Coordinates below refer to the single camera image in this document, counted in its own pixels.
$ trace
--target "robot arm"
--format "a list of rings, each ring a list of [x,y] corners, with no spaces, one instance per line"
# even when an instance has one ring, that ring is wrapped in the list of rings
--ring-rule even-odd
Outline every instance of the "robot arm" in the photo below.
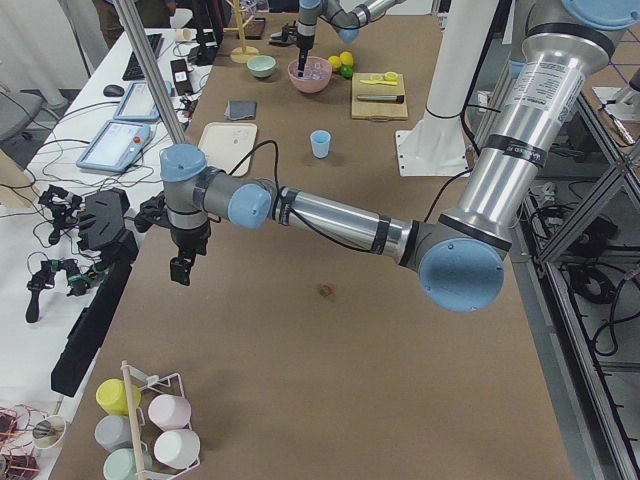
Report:
[[[204,252],[210,234],[205,212],[210,212],[246,228],[271,218],[340,238],[353,250],[390,256],[416,271],[425,294],[444,308],[473,311],[489,305],[502,287],[502,259],[511,246],[517,208],[584,79],[608,64],[640,11],[640,0],[616,5],[538,0],[529,13],[522,72],[457,206],[435,225],[392,219],[269,180],[234,178],[207,167],[204,154],[191,145],[165,150],[162,179],[172,238],[180,251],[172,266],[185,267],[182,283],[188,284],[195,255]]]
[[[352,42],[358,35],[358,29],[377,20],[394,5],[405,0],[366,0],[351,12],[345,12],[339,0],[300,0],[298,13],[298,32],[296,45],[300,49],[298,56],[298,76],[302,77],[307,63],[309,50],[315,41],[318,18],[327,21],[345,42]]]

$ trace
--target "blue cup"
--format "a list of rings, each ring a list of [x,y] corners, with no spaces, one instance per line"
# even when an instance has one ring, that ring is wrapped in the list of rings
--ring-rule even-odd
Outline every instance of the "blue cup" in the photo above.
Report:
[[[325,158],[329,155],[331,146],[331,134],[326,130],[316,130],[311,133],[311,150],[317,158]]]

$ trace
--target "cutting board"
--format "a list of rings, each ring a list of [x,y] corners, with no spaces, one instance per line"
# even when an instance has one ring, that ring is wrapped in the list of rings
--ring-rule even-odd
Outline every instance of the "cutting board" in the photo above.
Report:
[[[406,120],[409,118],[404,77],[398,74],[398,85],[367,85],[371,73],[354,73],[351,79],[351,118],[365,120]],[[404,103],[361,102],[358,95],[405,95]]]

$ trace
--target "wooden stand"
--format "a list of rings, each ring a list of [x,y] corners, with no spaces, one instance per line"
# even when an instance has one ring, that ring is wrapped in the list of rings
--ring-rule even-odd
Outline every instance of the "wooden stand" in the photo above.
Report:
[[[260,52],[257,48],[247,46],[247,38],[244,34],[244,27],[253,20],[253,15],[251,15],[245,22],[242,21],[242,9],[240,8],[240,1],[233,0],[231,3],[233,7],[233,14],[236,20],[235,27],[225,28],[225,32],[238,32],[240,35],[240,47],[234,48],[231,51],[231,60],[235,63],[247,63],[251,57],[255,57],[256,55],[260,55]]]
[[[31,185],[29,178],[2,150],[0,150],[0,184],[14,187],[11,189],[0,186],[0,203],[8,208],[28,208],[38,199],[36,187],[29,187]]]

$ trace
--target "lime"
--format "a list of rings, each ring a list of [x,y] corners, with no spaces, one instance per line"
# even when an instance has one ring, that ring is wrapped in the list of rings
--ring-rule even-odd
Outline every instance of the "lime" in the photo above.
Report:
[[[353,53],[349,52],[349,51],[344,51],[340,54],[340,61],[342,62],[343,65],[348,65],[350,67],[353,67],[354,59],[353,59]]]
[[[344,78],[353,77],[353,67],[351,67],[350,65],[342,65],[342,67],[340,67],[340,75],[342,75]]]
[[[340,67],[342,66],[342,62],[340,61],[340,57],[337,55],[331,55],[327,60],[331,64],[331,68],[334,72],[340,71]]]

